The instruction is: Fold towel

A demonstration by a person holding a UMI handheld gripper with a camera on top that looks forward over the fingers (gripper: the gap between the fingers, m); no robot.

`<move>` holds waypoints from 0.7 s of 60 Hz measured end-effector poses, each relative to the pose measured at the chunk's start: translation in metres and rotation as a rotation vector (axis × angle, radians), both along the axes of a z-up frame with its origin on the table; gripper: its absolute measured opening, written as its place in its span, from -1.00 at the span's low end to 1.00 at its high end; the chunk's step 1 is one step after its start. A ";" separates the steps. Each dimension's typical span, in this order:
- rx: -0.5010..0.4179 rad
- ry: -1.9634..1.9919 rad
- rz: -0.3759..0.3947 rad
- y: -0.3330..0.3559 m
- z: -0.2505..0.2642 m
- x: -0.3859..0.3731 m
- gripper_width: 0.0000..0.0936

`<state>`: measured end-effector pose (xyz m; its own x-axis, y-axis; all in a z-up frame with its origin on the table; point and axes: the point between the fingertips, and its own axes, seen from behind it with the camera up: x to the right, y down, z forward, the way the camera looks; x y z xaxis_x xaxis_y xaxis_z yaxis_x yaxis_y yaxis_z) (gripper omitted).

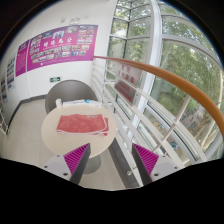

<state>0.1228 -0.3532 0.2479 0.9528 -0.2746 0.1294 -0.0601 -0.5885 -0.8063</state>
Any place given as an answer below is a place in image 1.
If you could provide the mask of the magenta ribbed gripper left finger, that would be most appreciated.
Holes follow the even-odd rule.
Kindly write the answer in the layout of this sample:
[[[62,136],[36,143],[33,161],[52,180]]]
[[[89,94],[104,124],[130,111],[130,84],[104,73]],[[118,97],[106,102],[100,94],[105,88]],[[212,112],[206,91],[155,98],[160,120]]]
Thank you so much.
[[[85,144],[64,155],[53,156],[43,169],[74,184],[79,184],[90,152],[90,144]]]

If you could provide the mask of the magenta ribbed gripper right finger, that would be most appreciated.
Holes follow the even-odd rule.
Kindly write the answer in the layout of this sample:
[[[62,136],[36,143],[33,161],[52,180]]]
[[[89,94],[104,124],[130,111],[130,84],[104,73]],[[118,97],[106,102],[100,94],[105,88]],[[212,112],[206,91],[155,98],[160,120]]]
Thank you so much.
[[[132,144],[132,156],[143,185],[148,185],[178,170],[178,166],[168,156],[157,155],[137,144]]]

